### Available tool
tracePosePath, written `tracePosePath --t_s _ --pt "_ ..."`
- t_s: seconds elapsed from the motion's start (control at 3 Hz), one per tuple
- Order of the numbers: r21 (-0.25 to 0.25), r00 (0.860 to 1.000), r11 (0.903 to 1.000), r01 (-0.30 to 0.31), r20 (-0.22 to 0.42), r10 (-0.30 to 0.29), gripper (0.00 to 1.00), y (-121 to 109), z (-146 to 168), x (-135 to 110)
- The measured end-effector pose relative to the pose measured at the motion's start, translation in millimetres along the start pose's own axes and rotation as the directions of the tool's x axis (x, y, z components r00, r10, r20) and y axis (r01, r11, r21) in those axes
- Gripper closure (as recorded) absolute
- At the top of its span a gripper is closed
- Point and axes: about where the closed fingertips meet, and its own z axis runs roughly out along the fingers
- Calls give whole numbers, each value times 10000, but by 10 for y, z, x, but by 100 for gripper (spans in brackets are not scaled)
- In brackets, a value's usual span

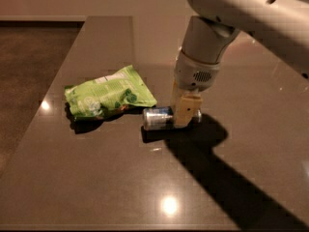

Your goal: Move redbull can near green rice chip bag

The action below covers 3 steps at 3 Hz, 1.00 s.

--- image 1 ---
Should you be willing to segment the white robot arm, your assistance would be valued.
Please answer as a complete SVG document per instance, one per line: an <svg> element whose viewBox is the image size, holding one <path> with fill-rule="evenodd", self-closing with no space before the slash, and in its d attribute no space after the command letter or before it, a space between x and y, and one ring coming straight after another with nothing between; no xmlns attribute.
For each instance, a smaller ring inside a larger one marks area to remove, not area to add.
<svg viewBox="0 0 309 232"><path fill-rule="evenodd" d="M303 77L309 75L309 6L299 0L187 0L189 20L171 100L176 128L199 115L201 92L239 32L249 34Z"/></svg>

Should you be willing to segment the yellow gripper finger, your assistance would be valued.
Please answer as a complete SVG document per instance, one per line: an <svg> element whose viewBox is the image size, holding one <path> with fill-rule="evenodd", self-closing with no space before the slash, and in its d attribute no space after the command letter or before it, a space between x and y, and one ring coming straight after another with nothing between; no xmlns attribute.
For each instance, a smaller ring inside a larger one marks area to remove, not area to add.
<svg viewBox="0 0 309 232"><path fill-rule="evenodd" d="M174 108L174 126L177 129L185 128L202 104L200 95L181 95L176 98Z"/></svg>
<svg viewBox="0 0 309 232"><path fill-rule="evenodd" d="M171 93L171 101L170 106L172 109L176 107L177 101L182 96L182 89L179 87L177 81L173 82L172 93Z"/></svg>

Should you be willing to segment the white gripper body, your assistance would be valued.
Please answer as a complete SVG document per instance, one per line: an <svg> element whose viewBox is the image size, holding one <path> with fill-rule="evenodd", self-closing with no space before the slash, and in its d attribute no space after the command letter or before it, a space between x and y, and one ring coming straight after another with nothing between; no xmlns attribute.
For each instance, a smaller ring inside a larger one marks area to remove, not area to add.
<svg viewBox="0 0 309 232"><path fill-rule="evenodd" d="M219 67L219 64L193 60L181 50L174 71L175 81L180 89L203 92L214 83Z"/></svg>

